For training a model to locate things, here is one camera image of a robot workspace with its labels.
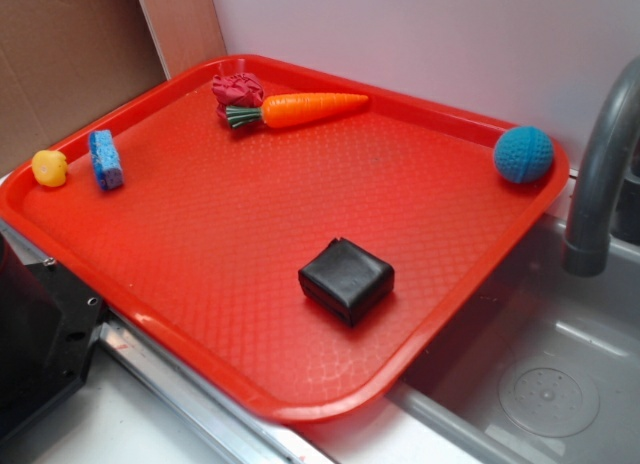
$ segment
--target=plastic tray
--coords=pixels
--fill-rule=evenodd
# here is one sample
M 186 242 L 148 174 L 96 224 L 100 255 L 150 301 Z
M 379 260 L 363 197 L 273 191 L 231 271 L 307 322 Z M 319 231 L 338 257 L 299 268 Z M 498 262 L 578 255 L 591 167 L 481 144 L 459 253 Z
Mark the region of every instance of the plastic tray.
M 228 129 L 215 74 L 267 94 L 356 92 L 358 113 L 291 129 Z M 512 125 L 257 56 L 198 66 L 53 146 L 67 183 L 30 164 L 0 214 L 110 306 L 255 413 L 326 419 L 381 395 L 563 188 L 515 185 L 492 146 Z M 110 129 L 125 185 L 99 189 L 87 135 Z M 297 280 L 335 237 L 392 264 L 395 290 L 355 328 Z

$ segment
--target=knitted ball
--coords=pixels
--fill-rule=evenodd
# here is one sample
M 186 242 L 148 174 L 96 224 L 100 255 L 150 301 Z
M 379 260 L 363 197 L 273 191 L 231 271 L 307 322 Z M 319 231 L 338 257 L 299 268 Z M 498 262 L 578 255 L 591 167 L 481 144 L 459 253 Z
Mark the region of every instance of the knitted ball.
M 535 127 L 516 127 L 505 132 L 493 150 L 496 169 L 508 181 L 532 182 L 541 178 L 553 162 L 551 139 Z

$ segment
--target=black cube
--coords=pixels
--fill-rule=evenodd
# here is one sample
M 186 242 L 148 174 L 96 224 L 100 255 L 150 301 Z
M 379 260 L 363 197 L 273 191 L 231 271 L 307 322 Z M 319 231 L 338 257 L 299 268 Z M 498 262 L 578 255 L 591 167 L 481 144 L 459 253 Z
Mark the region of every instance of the black cube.
M 393 290 L 391 265 L 347 239 L 334 239 L 298 271 L 304 294 L 353 327 Z

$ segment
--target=sink basin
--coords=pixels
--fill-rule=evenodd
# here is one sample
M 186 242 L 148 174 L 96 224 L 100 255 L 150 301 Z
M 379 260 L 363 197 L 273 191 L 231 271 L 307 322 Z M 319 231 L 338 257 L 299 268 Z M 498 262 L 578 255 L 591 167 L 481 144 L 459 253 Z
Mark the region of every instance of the sink basin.
M 500 462 L 637 464 L 640 254 L 614 240 L 602 275 L 574 277 L 563 231 L 541 219 L 403 381 Z

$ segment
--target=black machine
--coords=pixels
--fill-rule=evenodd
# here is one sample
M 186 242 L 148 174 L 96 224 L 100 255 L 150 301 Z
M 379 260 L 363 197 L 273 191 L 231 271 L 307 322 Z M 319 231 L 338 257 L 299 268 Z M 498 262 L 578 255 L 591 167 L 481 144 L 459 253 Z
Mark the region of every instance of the black machine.
M 82 387 L 105 309 L 61 264 L 25 266 L 0 234 L 0 445 Z

